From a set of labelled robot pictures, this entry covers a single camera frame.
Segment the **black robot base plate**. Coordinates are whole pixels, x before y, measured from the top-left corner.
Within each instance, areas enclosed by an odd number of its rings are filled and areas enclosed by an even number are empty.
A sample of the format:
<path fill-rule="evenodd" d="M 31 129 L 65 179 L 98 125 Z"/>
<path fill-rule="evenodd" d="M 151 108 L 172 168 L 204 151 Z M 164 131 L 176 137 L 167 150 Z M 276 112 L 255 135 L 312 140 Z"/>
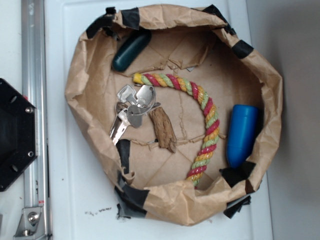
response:
<path fill-rule="evenodd" d="M 6 191 L 37 157 L 36 108 L 0 80 L 0 191 Z"/>

